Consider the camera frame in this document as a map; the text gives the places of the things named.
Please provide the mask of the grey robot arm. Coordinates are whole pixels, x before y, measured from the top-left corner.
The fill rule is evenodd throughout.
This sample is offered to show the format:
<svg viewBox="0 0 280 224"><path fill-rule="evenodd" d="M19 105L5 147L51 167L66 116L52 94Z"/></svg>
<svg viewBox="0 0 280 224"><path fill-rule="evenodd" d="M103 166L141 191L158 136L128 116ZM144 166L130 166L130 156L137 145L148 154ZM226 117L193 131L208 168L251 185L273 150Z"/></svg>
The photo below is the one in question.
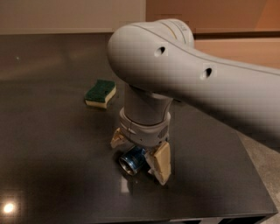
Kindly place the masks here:
<svg viewBox="0 0 280 224"><path fill-rule="evenodd" d="M172 100L187 102L243 134L280 144L280 70L217 58L194 47L177 19L127 24L108 42L108 62L125 83L120 127L111 145L132 142L160 184L171 175Z"/></svg>

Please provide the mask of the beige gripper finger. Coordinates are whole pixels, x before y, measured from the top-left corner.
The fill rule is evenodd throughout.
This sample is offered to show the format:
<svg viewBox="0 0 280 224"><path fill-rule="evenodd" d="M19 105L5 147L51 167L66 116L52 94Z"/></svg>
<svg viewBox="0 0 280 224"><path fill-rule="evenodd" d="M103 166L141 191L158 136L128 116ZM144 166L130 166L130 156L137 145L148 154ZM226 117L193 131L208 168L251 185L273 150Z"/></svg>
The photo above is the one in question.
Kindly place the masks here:
<svg viewBox="0 0 280 224"><path fill-rule="evenodd" d="M168 142L148 150L145 153L145 160L149 165L149 174L164 186L171 175L171 148Z"/></svg>
<svg viewBox="0 0 280 224"><path fill-rule="evenodd" d="M121 129L118 128L115 130L115 132L112 136L110 146L112 149L127 148L127 147L131 146L131 142L121 132Z"/></svg>

